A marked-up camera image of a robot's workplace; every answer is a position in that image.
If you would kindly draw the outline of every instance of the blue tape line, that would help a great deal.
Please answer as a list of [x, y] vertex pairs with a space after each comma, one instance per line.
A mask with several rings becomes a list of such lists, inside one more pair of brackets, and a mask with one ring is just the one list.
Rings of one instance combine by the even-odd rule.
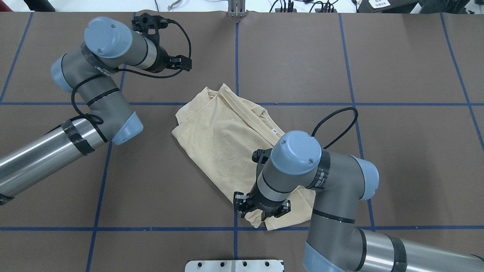
[[233, 227], [98, 227], [97, 231], [232, 231]]
[[132, 106], [184, 106], [186, 102], [130, 102]]
[[[341, 40], [343, 41], [343, 51], [345, 53], [345, 63], [346, 63], [346, 73], [348, 75], [349, 93], [351, 95], [351, 103], [353, 104], [353, 107], [356, 107], [357, 104], [355, 102], [355, 95], [353, 93], [353, 83], [351, 81], [351, 72], [349, 70], [349, 60], [348, 60], [348, 52], [347, 52], [347, 49], [346, 49], [345, 30], [343, 28], [343, 17], [341, 16], [341, 13], [339, 13], [338, 16], [339, 16], [339, 27], [340, 27], [340, 30], [341, 30]], [[360, 124], [359, 124], [358, 121], [356, 121], [355, 126], [356, 126], [356, 136], [357, 136], [357, 139], [358, 139], [358, 147], [360, 149], [360, 157], [361, 157], [361, 159], [364, 160], [362, 137], [361, 137], [361, 133], [360, 133]], [[369, 217], [370, 217], [371, 228], [372, 228], [372, 231], [376, 231], [375, 220], [373, 218], [373, 209], [372, 209], [372, 206], [371, 206], [371, 200], [369, 199], [367, 202], [368, 202], [368, 213], [369, 213]]]
[[444, 28], [445, 39], [447, 40], [447, 46], [449, 47], [449, 52], [451, 54], [452, 61], [454, 62], [455, 70], [457, 71], [457, 76], [459, 77], [460, 86], [462, 87], [462, 91], [464, 92], [467, 105], [469, 106], [470, 115], [472, 117], [472, 121], [474, 122], [474, 127], [476, 128], [477, 137], [479, 137], [479, 141], [481, 142], [481, 148], [484, 151], [483, 137], [481, 135], [481, 131], [479, 130], [479, 126], [477, 125], [476, 117], [474, 116], [474, 111], [472, 110], [472, 107], [470, 105], [469, 96], [467, 95], [466, 86], [464, 85], [464, 80], [462, 80], [459, 66], [457, 65], [457, 61], [455, 60], [454, 51], [452, 50], [451, 41], [447, 33], [447, 27], [445, 26], [444, 13], [442, 12], [440, 13], [440, 20], [442, 21], [442, 27]]
[[235, 94], [239, 96], [239, 23], [235, 24]]
[[[309, 227], [282, 227], [271, 231], [307, 231]], [[239, 227], [239, 231], [267, 231], [266, 227]]]
[[22, 48], [22, 45], [24, 44], [25, 36], [27, 35], [27, 31], [29, 30], [30, 22], [32, 22], [32, 17], [33, 17], [33, 12], [30, 13], [29, 20], [27, 22], [27, 25], [25, 26], [24, 34], [22, 35], [22, 39], [20, 40], [20, 43], [18, 45], [17, 52], [15, 53], [14, 61], [12, 62], [12, 66], [10, 66], [10, 71], [8, 72], [7, 80], [5, 81], [5, 84], [3, 85], [3, 90], [0, 94], [0, 103], [2, 102], [3, 97], [5, 96], [5, 92], [7, 91], [8, 82], [10, 81], [10, 77], [12, 76], [12, 72], [14, 71], [15, 63], [17, 62], [18, 55], [20, 54], [20, 49]]
[[484, 225], [462, 226], [378, 226], [377, 230], [484, 229]]
[[234, 211], [234, 260], [239, 259], [239, 246], [238, 246], [238, 231], [239, 231], [239, 213]]
[[94, 252], [94, 243], [96, 242], [96, 230], [92, 231], [91, 245], [89, 247], [88, 263], [86, 264], [86, 272], [91, 270], [92, 253]]
[[0, 227], [0, 231], [92, 231], [92, 227]]
[[[78, 105], [85, 105], [86, 103], [76, 103]], [[0, 105], [13, 106], [72, 106], [70, 102], [2, 102]]]
[[[184, 106], [188, 102], [130, 102], [132, 106]], [[305, 103], [305, 102], [258, 102], [260, 106], [468, 106], [467, 103], [365, 103], [355, 102], [323, 102], [323, 103]], [[0, 105], [12, 106], [71, 106], [69, 102], [1, 102]], [[471, 106], [484, 106], [484, 103], [470, 103]]]
[[91, 246], [89, 247], [88, 262], [86, 265], [86, 272], [91, 269], [92, 254], [94, 252], [94, 244], [96, 243], [96, 233], [97, 226], [99, 223], [99, 215], [101, 214], [101, 205], [103, 203], [104, 188], [106, 186], [107, 179], [107, 165], [109, 164], [109, 159], [111, 158], [111, 149], [113, 147], [112, 142], [109, 142], [109, 147], [107, 148], [106, 163], [104, 164], [103, 181], [101, 182], [101, 190], [99, 192], [99, 200], [97, 202], [96, 217], [94, 219], [94, 228], [92, 230]]
[[304, 102], [282, 102], [282, 103], [270, 103], [262, 102], [256, 103], [260, 106], [351, 106], [353, 103], [335, 102], [335, 103], [304, 103]]

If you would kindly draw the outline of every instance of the label sticker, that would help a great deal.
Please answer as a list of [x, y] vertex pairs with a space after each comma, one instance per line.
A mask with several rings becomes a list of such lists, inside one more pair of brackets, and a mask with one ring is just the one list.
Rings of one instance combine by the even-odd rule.
[[390, 3], [388, 2], [388, 0], [368, 0], [368, 2], [370, 2], [370, 5], [374, 9], [390, 6]]

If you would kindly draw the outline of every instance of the wire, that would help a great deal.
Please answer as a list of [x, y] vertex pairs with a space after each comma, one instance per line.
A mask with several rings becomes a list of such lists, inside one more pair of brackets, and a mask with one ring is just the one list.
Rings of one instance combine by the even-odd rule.
[[[183, 29], [183, 27], [177, 21], [168, 19], [168, 23], [177, 25], [181, 29], [181, 31], [183, 32], [183, 34], [185, 35], [186, 40], [188, 42], [188, 59], [191, 59], [191, 57], [192, 57], [192, 43], [190, 41], [190, 38], [188, 37], [188, 34], [186, 33], [186, 31]], [[147, 77], [152, 77], [152, 78], [170, 78], [170, 77], [174, 77], [174, 76], [178, 75], [179, 73], [181, 73], [185, 69], [185, 67], [187, 66], [187, 64], [188, 63], [185, 63], [185, 65], [180, 70], [178, 70], [176, 73], [173, 73], [173, 74], [168, 75], [168, 76], [153, 76], [153, 75], [150, 75], [150, 74], [144, 74], [144, 73], [141, 73], [141, 72], [138, 72], [138, 71], [135, 71], [135, 70], [130, 70], [130, 69], [119, 69], [119, 68], [116, 68], [115, 70], [116, 71], [131, 72], [131, 73], [134, 73], [134, 74], [137, 74], [137, 75], [147, 76]], [[91, 124], [93, 124], [94, 127], [96, 127], [95, 125], [100, 125], [100, 124], [103, 124], [104, 123], [104, 120], [101, 117], [97, 116], [97, 115], [90, 114], [90, 113], [87, 113], [87, 114], [83, 113], [77, 107], [77, 104], [76, 104], [76, 93], [77, 93], [77, 89], [79, 89], [82, 85], [88, 83], [89, 81], [91, 81], [93, 79], [96, 79], [96, 78], [99, 78], [99, 77], [102, 77], [102, 76], [104, 76], [104, 75], [103, 74], [97, 74], [95, 76], [91, 76], [91, 77], [89, 77], [89, 78], [81, 81], [79, 84], [77, 84], [72, 89], [72, 92], [71, 92], [71, 105], [74, 108], [74, 110], [77, 112], [78, 116], [73, 117], [73, 118], [70, 118], [69, 120], [74, 121], [76, 119], [85, 118], [89, 122], [91, 122]], [[61, 127], [61, 125], [58, 125], [55, 128], [51, 129], [47, 133], [50, 133], [50, 132], [52, 132], [52, 131], [60, 128], [60, 127]], [[102, 135], [102, 132], [100, 132], [100, 131], [98, 131], [98, 132], [100, 133], [100, 136], [104, 140], [106, 137], [104, 135]]]
[[274, 8], [275, 4], [280, 1], [280, 0], [275, 0], [274, 3], [272, 4], [272, 7], [271, 7], [271, 10], [269, 10], [269, 12], [272, 12], [272, 9]]
[[323, 149], [327, 149], [328, 147], [332, 146], [337, 140], [339, 140], [341, 137], [343, 137], [346, 132], [348, 132], [353, 126], [354, 124], [356, 123], [356, 121], [358, 120], [358, 111], [355, 107], [345, 107], [345, 108], [341, 108], [337, 111], [334, 111], [333, 113], [331, 113], [330, 115], [326, 116], [323, 120], [321, 120], [317, 125], [316, 127], [314, 128], [313, 130], [313, 133], [311, 134], [311, 137], [314, 137], [314, 135], [316, 135], [316, 132], [318, 131], [319, 127], [324, 123], [326, 122], [327, 120], [329, 120], [331, 117], [335, 116], [336, 114], [338, 113], [341, 113], [343, 111], [347, 111], [347, 110], [352, 110], [354, 111], [354, 117], [353, 117], [353, 121], [351, 122], [351, 124], [349, 124], [349, 126], [338, 136], [336, 137], [336, 139], [334, 139], [331, 143], [329, 143], [328, 145], [326, 145], [325, 147], [323, 147]]
[[321, 1], [316, 1], [316, 2], [314, 2], [313, 6], [312, 6], [312, 7], [311, 7], [311, 9], [309, 10], [309, 12], [313, 11], [313, 8], [314, 8], [314, 6], [316, 6], [316, 4], [321, 4], [321, 10], [323, 9], [323, 5], [324, 5], [324, 3], [323, 3], [323, 2], [321, 2]]
[[[167, 19], [167, 20], [168, 20], [169, 24], [177, 25], [180, 28], [180, 30], [183, 32], [183, 34], [185, 35], [185, 38], [188, 42], [188, 59], [191, 59], [192, 58], [192, 43], [190, 42], [190, 38], [188, 37], [188, 34], [186, 33], [186, 31], [183, 29], [183, 27], [177, 21], [171, 20], [171, 19]], [[174, 76], [178, 75], [179, 73], [181, 73], [185, 69], [187, 64], [188, 63], [185, 63], [185, 65], [182, 68], [180, 68], [180, 70], [178, 70], [177, 72], [175, 72], [171, 75], [168, 75], [168, 76], [154, 76], [154, 75], [145, 74], [145, 73], [142, 73], [142, 72], [138, 72], [138, 71], [126, 69], [126, 68], [121, 68], [121, 69], [116, 68], [115, 70], [116, 71], [126, 71], [126, 72], [130, 72], [130, 73], [137, 74], [137, 75], [140, 75], [140, 76], [147, 76], [147, 77], [151, 77], [151, 78], [170, 78], [170, 77], [174, 77]]]
[[358, 13], [358, 2], [356, 0], [351, 0], [351, 2], [353, 2], [353, 4], [355, 4], [356, 13]]
[[[74, 121], [74, 120], [77, 120], [77, 119], [80, 119], [80, 118], [85, 118], [86, 120], [88, 120], [89, 122], [91, 122], [91, 124], [95, 124], [95, 125], [100, 125], [100, 124], [103, 124], [104, 123], [104, 120], [97, 116], [97, 115], [94, 115], [94, 114], [84, 114], [78, 107], [77, 107], [77, 104], [76, 104], [76, 93], [77, 93], [77, 89], [79, 89], [82, 85], [88, 83], [89, 81], [93, 80], [93, 79], [96, 79], [96, 78], [99, 78], [99, 77], [102, 77], [104, 76], [103, 74], [98, 74], [98, 75], [95, 75], [95, 76], [91, 76], [83, 81], [81, 81], [79, 84], [77, 84], [73, 89], [72, 89], [72, 92], [71, 92], [71, 105], [72, 107], [74, 108], [74, 110], [77, 112], [78, 116], [75, 116], [75, 117], [72, 117], [70, 118], [69, 120], [71, 121]], [[54, 127], [53, 129], [49, 130], [49, 132], [47, 133], [50, 133], [58, 128], [60, 128], [61, 125], [58, 125], [56, 127]]]

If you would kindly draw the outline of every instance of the gray arm segment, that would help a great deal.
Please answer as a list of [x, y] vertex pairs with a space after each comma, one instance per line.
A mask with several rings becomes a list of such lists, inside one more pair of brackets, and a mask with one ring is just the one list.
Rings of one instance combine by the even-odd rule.
[[[378, 187], [376, 167], [326, 150], [317, 158], [314, 149], [320, 146], [308, 136], [286, 133], [249, 193], [257, 208], [269, 211], [299, 185], [316, 190], [304, 253], [308, 272], [484, 272], [479, 257], [355, 228], [358, 201]], [[318, 166], [307, 168], [311, 160]]]
[[[96, 58], [101, 64], [109, 68], [126, 63], [143, 69], [151, 66], [157, 56], [156, 47], [151, 41], [121, 22], [107, 17], [91, 21], [85, 32], [85, 41], [87, 47], [90, 47], [89, 50], [96, 50], [93, 53], [99, 54]], [[102, 69], [95, 68], [87, 61], [81, 47], [64, 54], [51, 69], [54, 81], [69, 92], [87, 78], [103, 73]], [[63, 123], [63, 127], [0, 159], [0, 205], [94, 151], [105, 140], [122, 144], [143, 129], [136, 113], [111, 77], [102, 76], [91, 80], [77, 92], [88, 104], [90, 114], [101, 117], [104, 122], [96, 125], [86, 118], [80, 118], [72, 121], [70, 128], [67, 128], [70, 123], [68, 120]]]

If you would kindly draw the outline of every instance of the beige cloth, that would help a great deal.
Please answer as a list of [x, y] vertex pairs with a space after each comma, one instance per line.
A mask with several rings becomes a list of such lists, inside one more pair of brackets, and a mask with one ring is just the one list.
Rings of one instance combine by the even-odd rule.
[[[176, 114], [172, 134], [190, 158], [230, 200], [234, 191], [248, 193], [256, 181], [252, 153], [272, 148], [284, 132], [263, 107], [236, 96], [227, 85], [203, 89]], [[265, 220], [267, 230], [299, 224], [311, 218], [314, 191], [299, 187], [289, 196], [291, 212]], [[261, 211], [246, 215], [254, 226]]]

